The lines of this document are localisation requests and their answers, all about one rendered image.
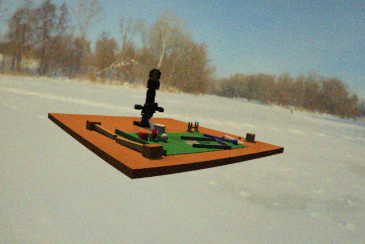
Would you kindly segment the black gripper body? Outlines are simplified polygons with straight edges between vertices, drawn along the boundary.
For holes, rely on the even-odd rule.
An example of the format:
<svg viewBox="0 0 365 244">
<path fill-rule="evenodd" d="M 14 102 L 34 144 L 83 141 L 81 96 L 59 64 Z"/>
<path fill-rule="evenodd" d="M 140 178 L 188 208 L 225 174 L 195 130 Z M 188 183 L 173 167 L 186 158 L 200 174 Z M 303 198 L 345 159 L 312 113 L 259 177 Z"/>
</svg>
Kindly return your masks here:
<svg viewBox="0 0 365 244">
<path fill-rule="evenodd" d="M 148 98 L 148 97 L 146 97 L 146 101 L 148 100 L 148 102 L 151 102 L 151 100 L 153 100 L 153 103 L 154 103 L 154 101 L 155 101 L 155 98 Z M 144 106 L 142 106 L 142 105 L 138 105 L 138 104 L 135 104 L 135 106 L 134 106 L 134 109 L 138 109 L 138 110 L 143 110 L 143 111 L 147 111 L 147 108 L 145 108 Z M 162 107 L 157 107 L 157 108 L 155 108 L 155 110 L 153 111 L 153 110 L 151 110 L 151 112 L 155 112 L 155 111 L 159 111 L 159 112 L 164 112 L 164 109 L 162 108 Z"/>
</svg>

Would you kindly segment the blue long bar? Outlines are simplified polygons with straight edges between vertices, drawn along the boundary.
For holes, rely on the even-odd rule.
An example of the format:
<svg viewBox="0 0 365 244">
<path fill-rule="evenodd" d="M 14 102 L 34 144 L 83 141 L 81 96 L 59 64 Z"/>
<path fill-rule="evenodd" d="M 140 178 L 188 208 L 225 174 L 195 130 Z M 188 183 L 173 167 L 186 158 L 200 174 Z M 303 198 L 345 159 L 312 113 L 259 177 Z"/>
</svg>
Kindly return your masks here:
<svg viewBox="0 0 365 244">
<path fill-rule="evenodd" d="M 227 142 L 232 142 L 233 144 L 236 144 L 236 145 L 237 145 L 237 142 L 238 142 L 237 139 L 228 140 L 228 139 L 225 139 L 225 138 L 221 138 L 221 137 L 217 137 L 217 136 L 212 136 L 212 135 L 206 135 L 206 134 L 204 134 L 204 136 L 208 136 L 208 137 L 211 137 L 211 138 L 217 138 L 219 140 L 223 140 L 223 141 L 227 141 Z"/>
</svg>

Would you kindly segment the green putting mat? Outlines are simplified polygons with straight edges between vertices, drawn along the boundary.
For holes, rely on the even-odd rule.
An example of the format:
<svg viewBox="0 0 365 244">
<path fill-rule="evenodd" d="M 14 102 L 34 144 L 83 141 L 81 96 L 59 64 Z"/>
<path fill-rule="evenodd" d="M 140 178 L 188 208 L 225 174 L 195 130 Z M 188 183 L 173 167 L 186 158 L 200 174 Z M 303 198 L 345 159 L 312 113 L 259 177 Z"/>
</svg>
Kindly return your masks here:
<svg viewBox="0 0 365 244">
<path fill-rule="evenodd" d="M 192 145 L 189 145 L 185 141 L 191 141 L 191 140 L 181 140 L 181 136 L 189 136 L 189 137 L 208 137 L 204 136 L 202 133 L 198 132 L 187 132 L 187 133 L 158 133 L 156 139 L 151 139 L 152 132 L 148 132 L 148 140 L 144 140 L 151 144 L 159 144 L 163 146 L 163 149 L 167 150 L 167 155 L 179 155 L 179 154 L 191 154 L 191 153 L 202 153 L 202 152 L 210 152 L 210 151 L 220 151 L 220 150 L 227 150 L 222 148 L 196 148 L 192 147 Z M 166 134 L 168 136 L 167 141 L 162 141 L 161 135 Z M 223 141 L 223 140 L 221 140 Z M 232 142 L 223 141 L 226 144 L 229 144 L 232 146 L 231 149 L 238 149 L 243 147 L 249 147 L 246 145 L 241 144 L 233 144 Z M 164 155 L 163 156 L 167 156 Z"/>
</svg>

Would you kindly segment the cream ball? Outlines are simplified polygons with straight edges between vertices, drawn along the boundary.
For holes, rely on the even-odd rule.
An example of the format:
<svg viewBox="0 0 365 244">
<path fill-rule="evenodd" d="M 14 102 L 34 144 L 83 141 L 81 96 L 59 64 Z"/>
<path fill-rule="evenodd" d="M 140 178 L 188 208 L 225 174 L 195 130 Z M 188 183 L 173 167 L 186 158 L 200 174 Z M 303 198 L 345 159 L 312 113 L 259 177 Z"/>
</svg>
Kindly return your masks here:
<svg viewBox="0 0 365 244">
<path fill-rule="evenodd" d="M 161 135 L 162 141 L 167 141 L 168 136 L 166 134 Z"/>
</svg>

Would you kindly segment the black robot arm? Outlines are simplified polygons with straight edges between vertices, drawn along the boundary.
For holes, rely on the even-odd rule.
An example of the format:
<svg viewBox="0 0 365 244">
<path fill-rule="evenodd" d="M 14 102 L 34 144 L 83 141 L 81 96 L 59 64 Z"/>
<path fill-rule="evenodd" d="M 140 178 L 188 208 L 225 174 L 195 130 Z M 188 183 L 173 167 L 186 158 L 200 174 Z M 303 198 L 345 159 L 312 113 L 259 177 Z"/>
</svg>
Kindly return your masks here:
<svg viewBox="0 0 365 244">
<path fill-rule="evenodd" d="M 150 73 L 149 73 L 149 80 L 148 80 L 148 83 L 147 83 L 147 88 L 149 88 L 147 90 L 147 97 L 148 98 L 155 98 L 155 95 L 156 95 L 156 91 L 155 90 L 158 90 L 159 89 L 159 86 L 160 86 L 160 82 L 159 82 L 159 78 L 160 78 L 160 70 L 158 69 L 155 69 L 153 68 L 153 70 L 150 70 Z M 147 111 L 149 114 L 149 111 L 151 110 L 155 110 L 155 108 L 158 107 L 158 103 L 153 103 L 153 100 L 151 100 L 151 102 L 148 102 L 148 100 L 146 101 L 146 103 L 144 104 L 144 107 L 147 108 Z M 149 125 L 149 122 L 148 122 L 148 119 L 147 121 L 145 120 L 145 114 L 142 114 L 144 113 L 143 111 L 141 111 L 141 115 L 142 115 L 142 118 L 141 118 L 141 122 L 139 123 L 142 123 L 142 124 L 145 124 L 145 125 Z"/>
</svg>

